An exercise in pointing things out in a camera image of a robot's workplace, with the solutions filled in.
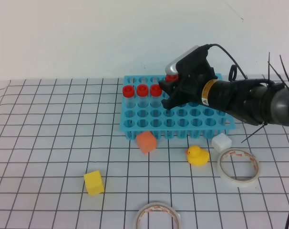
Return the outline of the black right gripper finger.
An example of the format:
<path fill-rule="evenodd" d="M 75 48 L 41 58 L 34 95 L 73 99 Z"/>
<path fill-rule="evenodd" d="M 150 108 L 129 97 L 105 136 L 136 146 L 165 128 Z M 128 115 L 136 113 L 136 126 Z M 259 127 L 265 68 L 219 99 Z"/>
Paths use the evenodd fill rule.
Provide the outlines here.
<path fill-rule="evenodd" d="M 179 97 L 182 95 L 182 82 L 182 79 L 176 79 L 173 81 L 160 80 L 158 84 L 160 88 L 169 95 L 169 97 Z"/>
<path fill-rule="evenodd" d="M 163 90 L 163 93 L 169 96 L 167 99 L 161 101 L 163 108 L 167 110 L 186 104 L 190 100 L 190 93 L 184 92 L 180 89 L 171 92 Z"/>

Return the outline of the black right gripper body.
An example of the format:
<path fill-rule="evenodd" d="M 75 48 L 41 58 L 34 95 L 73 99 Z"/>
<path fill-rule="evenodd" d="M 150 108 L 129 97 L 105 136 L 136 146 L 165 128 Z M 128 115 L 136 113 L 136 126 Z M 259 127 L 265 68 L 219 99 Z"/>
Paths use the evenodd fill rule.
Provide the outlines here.
<path fill-rule="evenodd" d="M 208 94 L 217 81 L 213 67 L 207 61 L 211 45 L 199 46 L 176 64 L 179 79 L 182 79 L 181 90 L 190 93 L 189 102 L 208 105 Z"/>

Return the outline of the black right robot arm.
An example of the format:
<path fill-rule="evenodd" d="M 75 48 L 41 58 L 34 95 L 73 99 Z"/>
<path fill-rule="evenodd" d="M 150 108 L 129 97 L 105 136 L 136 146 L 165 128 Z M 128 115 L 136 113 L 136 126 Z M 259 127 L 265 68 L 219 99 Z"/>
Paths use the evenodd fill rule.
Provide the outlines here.
<path fill-rule="evenodd" d="M 213 44 L 195 46 L 166 67 L 177 75 L 173 81 L 160 80 L 160 88 L 169 96 L 162 101 L 165 109 L 190 102 L 225 112 L 250 125 L 289 126 L 289 85 L 267 79 L 248 79 L 237 62 L 231 66 L 228 80 L 220 80 L 207 61 Z"/>

